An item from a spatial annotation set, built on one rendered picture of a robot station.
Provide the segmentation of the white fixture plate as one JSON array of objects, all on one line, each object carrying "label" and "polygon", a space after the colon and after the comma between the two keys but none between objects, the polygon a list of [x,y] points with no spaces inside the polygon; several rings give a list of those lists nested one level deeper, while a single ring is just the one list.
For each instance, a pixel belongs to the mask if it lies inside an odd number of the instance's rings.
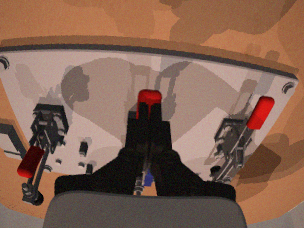
[{"label": "white fixture plate", "polygon": [[[275,104],[261,129],[255,130],[244,164],[268,134],[290,97],[282,88],[299,80],[291,73],[190,52],[98,44],[44,44],[0,47],[9,69],[0,78],[16,119],[27,139],[37,104],[64,106],[69,129],[65,148],[56,146],[45,165],[51,172],[93,173],[125,147],[128,111],[136,111],[142,89],[162,94],[162,121],[170,122],[172,149],[181,162],[211,181],[215,136],[224,118],[250,118],[261,96]],[[86,157],[80,157],[87,142]],[[61,165],[55,164],[56,159]],[[84,163],[84,169],[78,168]]]}]

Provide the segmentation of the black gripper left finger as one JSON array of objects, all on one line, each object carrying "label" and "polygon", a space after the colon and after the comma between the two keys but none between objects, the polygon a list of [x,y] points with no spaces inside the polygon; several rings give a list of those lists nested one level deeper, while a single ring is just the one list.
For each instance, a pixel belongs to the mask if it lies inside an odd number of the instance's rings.
[{"label": "black gripper left finger", "polygon": [[118,156],[91,175],[59,176],[54,183],[54,196],[70,190],[133,195],[137,177],[145,168],[148,142],[149,105],[139,102],[138,119],[128,118],[125,147]]}]

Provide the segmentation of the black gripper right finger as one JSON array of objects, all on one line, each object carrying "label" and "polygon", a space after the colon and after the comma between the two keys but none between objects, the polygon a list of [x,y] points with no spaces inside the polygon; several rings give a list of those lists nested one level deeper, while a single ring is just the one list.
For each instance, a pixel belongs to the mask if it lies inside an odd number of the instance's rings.
[{"label": "black gripper right finger", "polygon": [[232,185],[203,181],[181,162],[178,152],[172,150],[170,122],[162,121],[158,103],[150,108],[147,169],[154,177],[157,196],[216,196],[236,202]]}]

